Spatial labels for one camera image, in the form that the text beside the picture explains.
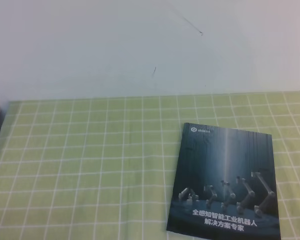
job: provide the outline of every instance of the white grid line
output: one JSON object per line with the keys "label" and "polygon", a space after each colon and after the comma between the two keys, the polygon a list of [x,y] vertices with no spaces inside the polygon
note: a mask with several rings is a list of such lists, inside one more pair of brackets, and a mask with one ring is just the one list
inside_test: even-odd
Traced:
{"label": "white grid line", "polygon": [[237,117],[236,117],[235,110],[234,110],[234,106],[232,105],[231,96],[229,96],[229,100],[230,100],[230,106],[231,106],[231,110],[232,110],[232,114],[234,117],[234,122],[235,122],[236,128],[239,128]]}
{"label": "white grid line", "polygon": [[[107,98],[106,99],[106,113],[105,113],[105,120],[107,121],[108,120],[108,109],[109,109],[109,99]],[[104,126],[104,136],[103,136],[103,147],[102,147],[102,153],[101,153],[101,165],[100,165],[100,177],[99,177],[99,185],[98,185],[98,188],[100,189],[101,187],[101,180],[102,180],[102,170],[103,170],[103,163],[104,163],[104,156],[105,156],[105,146],[106,146],[106,137],[107,137],[107,122],[105,123],[105,126]],[[95,216],[94,216],[94,226],[93,226],[93,239],[97,239],[97,221],[98,221],[98,210],[99,210],[99,201],[100,201],[100,192],[101,191],[98,191],[98,194],[97,194],[97,200],[96,200],[96,204],[97,204],[97,207],[95,209]]]}
{"label": "white grid line", "polygon": [[215,107],[215,102],[214,102],[214,96],[212,94],[210,94],[210,96],[211,96],[211,101],[212,101],[212,106],[213,106],[213,113],[214,113],[214,118],[215,118],[215,121],[216,121],[216,125],[219,126],[218,118],[217,118],[217,114],[216,114],[216,107]]}
{"label": "white grid line", "polygon": [[[162,119],[162,111],[161,111],[161,97],[159,96],[159,114],[160,119]],[[162,154],[164,154],[164,135],[162,132],[162,120],[160,120],[160,130],[161,130],[161,151]],[[162,170],[163,170],[163,185],[166,186],[166,174],[165,174],[165,158],[162,156]],[[163,194],[164,194],[164,201],[167,202],[167,191],[166,187],[163,188]],[[168,221],[168,208],[167,205],[165,205],[165,220]],[[169,234],[166,233],[166,239],[169,240]]]}
{"label": "white grid line", "polygon": [[[90,103],[89,103],[89,110],[91,110],[91,105],[92,105],[92,100],[90,100]],[[89,119],[90,119],[90,114],[91,112],[89,111],[88,113],[88,123],[89,123]],[[87,142],[87,133],[88,133],[88,129],[89,129],[89,124],[86,125],[86,129],[85,129],[85,138],[84,138],[84,146],[86,145],[86,142]],[[82,151],[82,154],[81,154],[81,158],[84,156],[85,154],[85,150],[86,148],[83,149]],[[80,186],[80,179],[81,179],[81,171],[82,171],[82,163],[83,161],[81,160],[80,161],[80,165],[79,165],[79,174],[78,174],[78,180],[77,180],[77,183],[76,183],[76,190],[75,190],[75,194],[74,194],[74,206],[73,206],[73,210],[72,210],[72,214],[71,214],[71,224],[70,224],[70,227],[69,227],[69,232],[68,232],[68,240],[71,240],[71,230],[72,230],[72,226],[74,225],[74,218],[75,218],[75,211],[76,211],[76,204],[77,204],[77,197],[78,197],[78,189],[79,189],[79,186]]]}
{"label": "white grid line", "polygon": [[[117,221],[104,221],[104,222],[80,222],[80,223],[74,223],[73,226],[83,226],[83,225],[118,225],[118,224],[126,224],[126,223],[141,223],[142,220],[127,220],[127,221],[121,221],[118,223]],[[164,223],[163,220],[144,220],[145,223]],[[22,228],[22,225],[11,225],[11,226],[0,226],[0,229],[18,229]],[[45,225],[27,225],[26,228],[49,228],[49,227],[70,227],[70,223],[68,224],[45,224]]]}
{"label": "white grid line", "polygon": [[[73,100],[73,101],[72,101],[72,107],[71,107],[72,112],[70,113],[70,120],[69,120],[69,123],[68,123],[67,133],[68,133],[69,130],[70,130],[70,124],[71,124],[71,120],[72,120],[72,115],[73,115],[74,106],[75,106],[75,101]],[[64,146],[67,145],[67,141],[68,141],[68,134],[65,135]],[[64,158],[65,150],[66,150],[66,148],[64,148],[64,149],[62,150],[61,159]],[[58,174],[61,173],[61,167],[62,167],[62,162],[61,162],[60,165],[59,165]],[[59,175],[56,177],[55,186],[54,186],[53,195],[52,195],[51,207],[52,207],[52,206],[54,205],[54,203],[55,203],[56,192],[57,192],[56,189],[57,189],[57,187],[58,187],[58,183],[59,183]],[[52,213],[52,208],[50,208],[50,211],[49,211],[49,214],[48,214],[47,224],[49,224],[50,217],[51,217],[51,213]],[[47,233],[48,233],[48,227],[46,227],[45,230],[44,230],[44,237],[43,237],[44,240],[47,239]]]}
{"label": "white grid line", "polygon": [[[126,107],[127,107],[127,98],[124,98],[124,112],[123,112],[123,132],[125,132],[126,128]],[[125,144],[125,134],[122,136],[122,144]],[[121,178],[120,178],[120,206],[119,206],[119,222],[121,221],[121,204],[122,204],[122,190],[123,190],[123,184],[124,184],[124,155],[125,155],[125,148],[122,148],[122,157],[121,157]],[[118,228],[118,240],[120,240],[120,234],[121,234],[121,225],[119,224]]]}
{"label": "white grid line", "polygon": [[[261,107],[261,106],[267,106],[268,104],[252,104],[252,106],[256,106],[256,107]],[[281,105],[285,105],[285,103],[271,103],[270,104],[271,106],[281,106]],[[300,105],[300,102],[290,102],[289,105]],[[214,108],[226,108],[226,107],[229,107],[229,106],[215,106]],[[237,107],[249,107],[249,105],[233,105],[233,107],[237,108]],[[213,106],[199,106],[197,107],[198,109],[211,109],[213,108]],[[144,108],[146,111],[151,111],[151,110],[158,110],[158,108]],[[162,110],[175,110],[176,107],[162,107]],[[180,107],[179,109],[194,109],[194,107]],[[127,108],[127,111],[141,111],[142,109],[141,108]],[[122,112],[123,110],[122,109],[109,109],[108,110],[109,112]],[[84,111],[75,111],[75,113],[87,113],[88,111],[84,110]],[[91,110],[92,113],[105,113],[106,110],[103,109],[103,110]],[[52,112],[51,111],[47,111],[47,112],[39,112],[38,114],[39,115],[48,115],[48,114],[51,114]],[[57,114],[69,114],[70,111],[57,111]],[[25,115],[33,115],[33,113],[21,113],[20,114],[21,116]],[[7,117],[10,117],[10,116],[14,116],[14,114],[10,114],[8,113],[6,115]]]}
{"label": "white grid line", "polygon": [[141,98],[141,136],[142,136],[142,229],[141,229],[141,237],[142,240],[144,240],[144,236],[145,236],[145,225],[144,225],[144,220],[145,220],[145,208],[144,208],[144,201],[145,201],[145,148],[144,148],[144,98]]}
{"label": "white grid line", "polygon": [[[194,109],[194,110],[198,110],[197,108],[183,108],[183,109]],[[232,111],[233,113],[233,116],[218,116],[217,118],[218,119],[231,119],[231,118],[235,118],[235,117],[238,117],[238,118],[247,118],[247,119],[250,119],[252,118],[252,115],[237,115],[235,114],[234,111]],[[274,114],[273,115],[274,117],[289,117],[290,115],[289,114]],[[296,114],[293,114],[293,116],[300,116],[300,113],[296,113]],[[264,117],[269,117],[269,115],[256,115],[255,116],[256,118],[264,118]],[[188,120],[189,118],[188,117],[180,117],[181,120]],[[198,119],[200,120],[206,120],[206,119],[215,119],[215,117],[198,117]],[[162,118],[162,121],[171,121],[171,120],[175,120],[175,118]],[[149,118],[149,119],[144,119],[143,122],[154,122],[154,121],[160,121],[160,119],[158,118]],[[28,127],[32,124],[26,124],[26,123],[20,123],[20,124],[16,124],[16,122],[14,122],[13,124],[5,124],[2,128],[5,129],[5,128],[10,128],[11,126],[16,126],[16,127]],[[107,121],[108,123],[123,123],[124,120],[123,119],[119,119],[119,120],[109,120]],[[129,120],[129,119],[126,119],[125,120],[126,123],[139,123],[141,122],[141,119],[139,120]],[[78,125],[78,124],[105,124],[106,121],[73,121],[71,124],[72,125]],[[34,126],[49,126],[50,123],[34,123]],[[68,125],[66,121],[64,122],[53,122],[53,125]]]}
{"label": "white grid line", "polygon": [[[52,119],[51,119],[51,124],[50,124],[49,130],[48,130],[48,134],[51,131],[51,127],[53,125],[52,122],[53,122],[53,119],[55,117],[56,109],[57,109],[57,103],[54,104],[54,112],[52,114]],[[44,146],[46,147],[47,144],[48,144],[48,138],[45,140]],[[28,208],[30,208],[30,205],[31,205],[31,202],[32,202],[32,198],[33,198],[33,195],[34,195],[34,190],[35,190],[35,187],[36,187],[36,184],[37,184],[37,180],[38,180],[38,177],[39,177],[39,173],[40,173],[40,169],[41,169],[43,160],[44,160],[44,153],[42,152],[41,159],[39,161],[39,167],[38,167],[38,170],[36,172],[35,179],[34,179],[34,182],[33,182],[33,187],[32,187],[32,191],[31,191],[30,198],[29,198]],[[20,238],[19,238],[20,240],[22,239],[24,231],[25,231],[25,227],[26,227],[26,223],[27,223],[27,219],[28,219],[28,213],[29,213],[29,209],[27,209],[26,212],[25,212],[24,221],[23,221],[23,228],[21,229]]]}
{"label": "white grid line", "polygon": [[[229,117],[211,117],[211,118],[199,118],[199,119],[234,119],[233,116],[229,116]],[[290,126],[275,126],[275,125],[268,125],[268,126],[259,126],[260,129],[269,129],[269,128],[278,128],[278,129],[289,129],[289,128],[296,128],[296,126],[294,125],[290,125]],[[255,129],[255,127],[238,127],[239,130],[249,130],[249,129]],[[117,134],[139,134],[141,133],[142,131],[126,131],[126,132],[123,132],[123,131],[116,131],[116,132],[108,132],[107,134],[108,135],[117,135]],[[143,131],[144,133],[159,133],[160,131],[159,130],[144,130]],[[163,130],[164,133],[175,133],[176,130],[168,130],[168,129],[164,129]],[[90,132],[88,135],[103,135],[104,132]],[[68,134],[69,136],[82,136],[82,135],[86,135],[85,133],[69,133]],[[65,133],[63,134],[50,134],[50,135],[47,135],[47,134],[35,134],[35,135],[31,135],[31,137],[49,137],[49,136],[52,136],[52,137],[57,137],[57,136],[60,136],[60,137],[63,137],[65,136]],[[16,135],[16,136],[0,136],[0,140],[2,139],[8,139],[8,138],[26,138],[28,137],[28,134],[27,135]]]}
{"label": "white grid line", "polygon": [[[273,138],[272,139],[273,141],[283,141],[283,140],[300,140],[300,137],[279,137],[279,138]],[[164,142],[164,141],[151,141],[151,142],[144,142],[143,144],[154,144],[154,145],[158,145],[158,144],[164,144],[164,145],[168,145],[168,144],[174,144],[174,145],[178,145],[179,142],[177,141],[172,141],[172,142]],[[122,144],[107,144],[107,146],[111,146],[111,147],[121,147],[121,146],[124,146],[124,147],[128,147],[128,146],[133,146],[133,145],[136,145],[136,146],[141,146],[142,143],[122,143]],[[69,146],[47,146],[47,147],[44,147],[44,146],[38,146],[38,147],[5,147],[5,148],[2,148],[0,149],[0,151],[2,151],[3,149],[4,150],[9,150],[9,151],[14,151],[14,150],[46,150],[46,149],[74,149],[74,148],[86,148],[86,147],[102,147],[103,145],[102,144],[86,144],[86,145],[69,145]]]}
{"label": "white grid line", "polygon": [[[144,184],[144,185],[129,185],[123,186],[123,189],[133,189],[133,188],[141,188],[144,187],[159,187],[159,188],[172,188],[173,185],[159,185],[159,184]],[[102,189],[120,189],[120,186],[102,186],[102,187],[79,187],[79,190],[102,190]],[[38,189],[33,190],[34,193],[44,193],[44,192],[51,192],[53,189]],[[56,192],[67,192],[67,191],[75,191],[76,188],[60,188],[56,189]],[[0,194],[9,194],[9,193],[31,193],[32,190],[16,190],[16,191],[0,191]]]}

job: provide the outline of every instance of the white object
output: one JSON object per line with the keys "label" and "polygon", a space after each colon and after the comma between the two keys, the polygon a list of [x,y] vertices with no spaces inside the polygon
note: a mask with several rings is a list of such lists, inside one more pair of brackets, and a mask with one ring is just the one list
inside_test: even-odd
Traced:
{"label": "white object", "polygon": [[298,90],[300,0],[0,0],[0,98]]}

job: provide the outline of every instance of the plaid fabric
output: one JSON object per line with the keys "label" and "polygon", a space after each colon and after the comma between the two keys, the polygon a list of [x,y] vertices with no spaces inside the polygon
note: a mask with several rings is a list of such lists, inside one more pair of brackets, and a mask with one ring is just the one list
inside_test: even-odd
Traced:
{"label": "plaid fabric", "polygon": [[272,134],[282,239],[300,239],[300,92],[12,102],[0,240],[174,240],[183,123]]}

